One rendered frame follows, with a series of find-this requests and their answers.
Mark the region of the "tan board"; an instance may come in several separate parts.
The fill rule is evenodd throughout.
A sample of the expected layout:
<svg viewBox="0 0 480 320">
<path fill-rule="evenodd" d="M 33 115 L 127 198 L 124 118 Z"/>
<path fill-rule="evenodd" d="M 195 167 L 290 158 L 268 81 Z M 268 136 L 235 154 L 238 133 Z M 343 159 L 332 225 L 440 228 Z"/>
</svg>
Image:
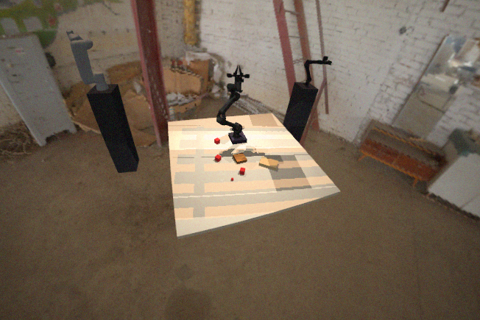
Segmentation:
<svg viewBox="0 0 480 320">
<path fill-rule="evenodd" d="M 276 171 L 278 167 L 278 161 L 262 156 L 259 165 Z"/>
</svg>

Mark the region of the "orange square block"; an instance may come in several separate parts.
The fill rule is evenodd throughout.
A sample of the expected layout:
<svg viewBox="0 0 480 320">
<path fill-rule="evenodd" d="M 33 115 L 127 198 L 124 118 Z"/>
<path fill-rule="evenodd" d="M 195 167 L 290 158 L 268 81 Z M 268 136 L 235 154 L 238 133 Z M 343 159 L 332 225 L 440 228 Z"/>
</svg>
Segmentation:
<svg viewBox="0 0 480 320">
<path fill-rule="evenodd" d="M 247 162 L 247 158 L 244 156 L 243 152 L 233 154 L 233 159 L 236 161 L 236 164 Z"/>
</svg>

